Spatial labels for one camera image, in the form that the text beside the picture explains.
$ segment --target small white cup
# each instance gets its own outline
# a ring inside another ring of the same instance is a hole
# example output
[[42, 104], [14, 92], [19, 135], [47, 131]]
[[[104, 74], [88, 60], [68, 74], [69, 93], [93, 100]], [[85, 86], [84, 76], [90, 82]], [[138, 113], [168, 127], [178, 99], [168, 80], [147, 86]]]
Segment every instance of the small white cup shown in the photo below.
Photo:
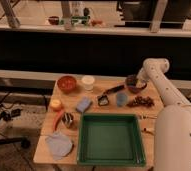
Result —
[[92, 90], [95, 83], [95, 78], [90, 75], [85, 75], [82, 77], [81, 82], [85, 90]]

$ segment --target yellow object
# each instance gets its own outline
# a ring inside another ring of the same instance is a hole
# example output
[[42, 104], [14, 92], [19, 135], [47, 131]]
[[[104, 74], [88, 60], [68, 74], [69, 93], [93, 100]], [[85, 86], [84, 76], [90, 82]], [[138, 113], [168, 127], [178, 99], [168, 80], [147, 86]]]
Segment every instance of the yellow object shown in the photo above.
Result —
[[50, 107], [54, 111], [58, 111], [58, 110], [60, 110], [62, 108], [62, 102], [60, 100], [58, 100], [58, 99], [51, 100]]

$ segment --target gray cloth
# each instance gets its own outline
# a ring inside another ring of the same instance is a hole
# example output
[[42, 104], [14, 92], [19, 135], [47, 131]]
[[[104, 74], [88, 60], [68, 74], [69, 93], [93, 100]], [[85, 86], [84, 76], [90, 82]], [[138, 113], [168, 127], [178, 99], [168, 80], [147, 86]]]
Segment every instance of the gray cloth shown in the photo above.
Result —
[[45, 139], [49, 150], [55, 160], [60, 160], [72, 149], [73, 143], [66, 135], [54, 132]]

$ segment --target red object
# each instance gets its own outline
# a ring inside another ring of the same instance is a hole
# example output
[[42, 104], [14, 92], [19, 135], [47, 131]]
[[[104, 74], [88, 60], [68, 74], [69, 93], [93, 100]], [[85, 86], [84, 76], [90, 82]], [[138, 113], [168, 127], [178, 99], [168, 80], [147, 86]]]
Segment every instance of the red object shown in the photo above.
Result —
[[59, 17], [58, 16], [51, 16], [48, 18], [48, 21], [51, 25], [58, 25], [59, 24]]
[[73, 76], [63, 76], [57, 81], [57, 85], [64, 93], [70, 93], [76, 88], [76, 79]]
[[97, 24], [102, 24], [102, 23], [103, 23], [103, 21], [101, 21], [101, 20], [92, 20], [91, 21], [92, 26], [95, 26]]
[[59, 123], [59, 121], [62, 119], [62, 117], [64, 116], [64, 109], [60, 110], [53, 121], [53, 132], [56, 131], [57, 125]]

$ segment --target blue sponge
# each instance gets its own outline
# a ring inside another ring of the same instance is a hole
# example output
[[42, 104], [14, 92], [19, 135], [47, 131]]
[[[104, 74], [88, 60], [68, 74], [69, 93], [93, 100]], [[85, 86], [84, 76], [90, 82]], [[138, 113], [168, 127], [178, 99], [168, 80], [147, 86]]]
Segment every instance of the blue sponge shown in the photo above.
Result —
[[87, 97], [83, 97], [81, 101], [76, 106], [76, 110], [80, 113], [84, 113], [92, 104], [92, 100]]

